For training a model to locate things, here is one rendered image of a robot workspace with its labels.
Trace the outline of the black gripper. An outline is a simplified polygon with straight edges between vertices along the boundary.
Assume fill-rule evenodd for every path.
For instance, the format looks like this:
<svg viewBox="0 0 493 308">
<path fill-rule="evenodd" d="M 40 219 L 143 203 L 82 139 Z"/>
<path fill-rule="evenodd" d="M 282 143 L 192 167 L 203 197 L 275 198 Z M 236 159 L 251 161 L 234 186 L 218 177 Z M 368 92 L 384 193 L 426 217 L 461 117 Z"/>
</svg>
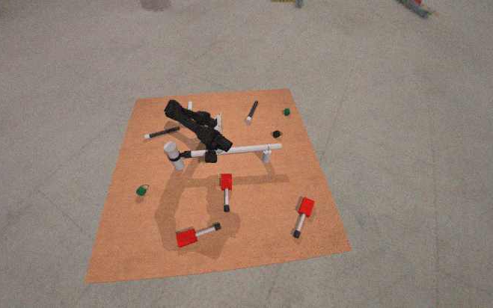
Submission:
<svg viewBox="0 0 493 308">
<path fill-rule="evenodd" d="M 216 163 L 217 162 L 217 155 L 216 155 L 216 152 L 214 149 L 215 148 L 206 145 L 206 150 L 208 150 L 208 152 L 205 152 L 205 162 L 206 163 Z"/>
</svg>

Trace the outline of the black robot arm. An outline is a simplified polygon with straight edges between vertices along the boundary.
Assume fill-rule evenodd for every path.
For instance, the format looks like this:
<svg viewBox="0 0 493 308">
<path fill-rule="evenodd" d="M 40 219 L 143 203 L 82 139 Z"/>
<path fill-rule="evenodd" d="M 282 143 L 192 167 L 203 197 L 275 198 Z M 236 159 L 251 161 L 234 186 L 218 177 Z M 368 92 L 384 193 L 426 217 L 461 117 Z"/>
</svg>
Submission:
<svg viewBox="0 0 493 308">
<path fill-rule="evenodd" d="M 231 141 L 226 139 L 219 131 L 214 129 L 217 125 L 217 118 L 211 118 L 209 112 L 190 111 L 183 108 L 175 99 L 168 102 L 164 112 L 166 117 L 169 117 L 191 129 L 203 144 L 213 147 L 215 150 L 219 149 L 227 152 L 233 145 Z"/>
</svg>

